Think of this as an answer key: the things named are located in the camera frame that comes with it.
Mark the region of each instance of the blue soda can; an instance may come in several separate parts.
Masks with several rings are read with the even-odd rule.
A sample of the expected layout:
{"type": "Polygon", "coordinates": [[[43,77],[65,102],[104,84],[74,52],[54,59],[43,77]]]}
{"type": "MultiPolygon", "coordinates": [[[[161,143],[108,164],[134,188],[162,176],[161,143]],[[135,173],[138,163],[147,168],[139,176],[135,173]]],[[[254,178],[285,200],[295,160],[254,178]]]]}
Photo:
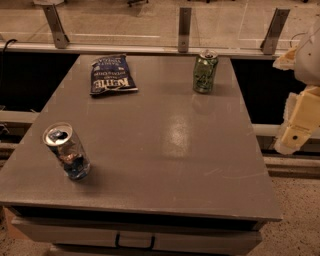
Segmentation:
{"type": "Polygon", "coordinates": [[[90,161],[70,124],[60,122],[49,126],[43,133],[43,141],[71,180],[80,180],[88,175],[90,161]]]}

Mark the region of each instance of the black panel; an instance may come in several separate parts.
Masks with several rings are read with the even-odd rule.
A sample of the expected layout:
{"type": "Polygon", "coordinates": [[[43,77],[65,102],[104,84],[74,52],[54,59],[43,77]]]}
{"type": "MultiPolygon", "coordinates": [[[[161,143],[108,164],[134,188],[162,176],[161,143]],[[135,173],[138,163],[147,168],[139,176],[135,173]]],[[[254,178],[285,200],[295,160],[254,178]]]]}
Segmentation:
{"type": "Polygon", "coordinates": [[[251,122],[281,124],[290,92],[299,93],[305,84],[297,81],[292,70],[272,67],[273,60],[232,60],[251,122]]]}
{"type": "Polygon", "coordinates": [[[78,56],[5,52],[0,62],[0,105],[6,110],[40,112],[78,56]]]}
{"type": "Polygon", "coordinates": [[[226,229],[251,231],[257,224],[256,221],[184,217],[159,214],[138,214],[122,212],[98,212],[86,210],[56,209],[43,207],[12,206],[24,217],[61,218],[72,220],[94,220],[115,223],[174,226],[196,229],[226,229]]]}

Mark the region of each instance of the chip bag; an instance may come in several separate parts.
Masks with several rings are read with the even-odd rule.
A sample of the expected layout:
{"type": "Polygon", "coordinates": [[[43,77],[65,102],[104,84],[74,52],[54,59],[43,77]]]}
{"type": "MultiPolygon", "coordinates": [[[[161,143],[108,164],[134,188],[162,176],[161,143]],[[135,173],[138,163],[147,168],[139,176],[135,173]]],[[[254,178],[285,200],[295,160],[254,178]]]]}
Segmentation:
{"type": "Polygon", "coordinates": [[[92,63],[92,96],[113,92],[138,91],[129,71],[126,55],[111,55],[92,63]]]}

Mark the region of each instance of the soda can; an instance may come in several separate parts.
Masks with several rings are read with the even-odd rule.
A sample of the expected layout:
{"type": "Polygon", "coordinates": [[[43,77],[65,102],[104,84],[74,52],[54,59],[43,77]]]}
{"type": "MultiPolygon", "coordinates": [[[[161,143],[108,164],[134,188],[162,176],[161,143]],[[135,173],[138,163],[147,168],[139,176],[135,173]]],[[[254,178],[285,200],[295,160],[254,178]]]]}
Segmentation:
{"type": "Polygon", "coordinates": [[[43,133],[43,141],[71,180],[80,180],[88,175],[90,161],[70,124],[60,122],[49,126],[43,133]]]}
{"type": "Polygon", "coordinates": [[[193,89],[196,92],[212,91],[218,62],[218,54],[215,51],[205,50],[196,57],[193,70],[193,89]]]}

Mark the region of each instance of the green soda can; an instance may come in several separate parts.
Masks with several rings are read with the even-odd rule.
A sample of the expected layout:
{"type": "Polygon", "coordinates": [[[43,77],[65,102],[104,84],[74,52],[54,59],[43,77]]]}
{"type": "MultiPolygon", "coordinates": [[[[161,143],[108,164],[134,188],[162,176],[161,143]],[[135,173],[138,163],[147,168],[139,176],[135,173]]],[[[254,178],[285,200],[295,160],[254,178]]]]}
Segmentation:
{"type": "Polygon", "coordinates": [[[200,52],[193,70],[193,90],[199,93],[212,91],[217,65],[218,54],[215,51],[200,52]]]}

